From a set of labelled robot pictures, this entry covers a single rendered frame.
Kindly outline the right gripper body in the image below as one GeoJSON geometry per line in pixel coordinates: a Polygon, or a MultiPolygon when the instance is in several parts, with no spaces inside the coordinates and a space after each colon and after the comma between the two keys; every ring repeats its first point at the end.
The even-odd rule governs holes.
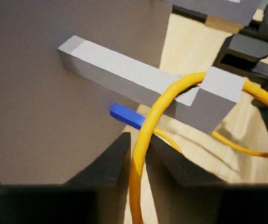
{"type": "Polygon", "coordinates": [[[212,67],[246,77],[248,81],[261,85],[262,90],[268,87],[268,63],[260,61],[268,58],[268,43],[234,33],[225,37],[216,56],[212,67]]]}

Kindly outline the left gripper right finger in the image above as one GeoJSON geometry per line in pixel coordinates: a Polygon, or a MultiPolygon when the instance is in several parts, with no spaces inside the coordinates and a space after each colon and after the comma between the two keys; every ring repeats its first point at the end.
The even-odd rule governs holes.
{"type": "Polygon", "coordinates": [[[268,183],[217,183],[154,133],[145,165],[158,224],[268,224],[268,183]]]}

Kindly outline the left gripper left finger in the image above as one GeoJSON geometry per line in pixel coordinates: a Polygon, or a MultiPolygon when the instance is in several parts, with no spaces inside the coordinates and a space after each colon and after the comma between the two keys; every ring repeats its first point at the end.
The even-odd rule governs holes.
{"type": "Polygon", "coordinates": [[[0,185],[0,224],[124,224],[130,169],[123,132],[63,184],[0,185]]]}

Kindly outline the orange cable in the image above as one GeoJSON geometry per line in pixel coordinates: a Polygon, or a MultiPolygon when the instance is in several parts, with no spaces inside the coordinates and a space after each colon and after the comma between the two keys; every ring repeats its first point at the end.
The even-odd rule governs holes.
{"type": "MultiPolygon", "coordinates": [[[[180,147],[170,136],[168,136],[165,132],[155,127],[157,126],[164,110],[169,106],[169,104],[174,100],[174,98],[179,93],[191,87],[192,85],[201,84],[206,73],[207,72],[191,73],[171,84],[164,91],[164,93],[158,98],[158,100],[153,104],[147,118],[145,119],[140,129],[135,149],[132,155],[131,169],[129,176],[129,207],[133,224],[144,224],[141,209],[141,178],[143,172],[144,159],[152,133],[154,132],[162,136],[172,145],[173,148],[175,148],[176,150],[178,150],[180,153],[183,154],[180,147]]],[[[253,85],[252,83],[245,81],[243,83],[241,91],[253,96],[254,98],[268,105],[268,92],[253,85]]],[[[242,153],[255,157],[268,158],[268,152],[257,152],[245,149],[230,142],[229,140],[225,139],[215,131],[213,131],[211,134],[220,141],[222,141],[223,143],[242,153]]]]}

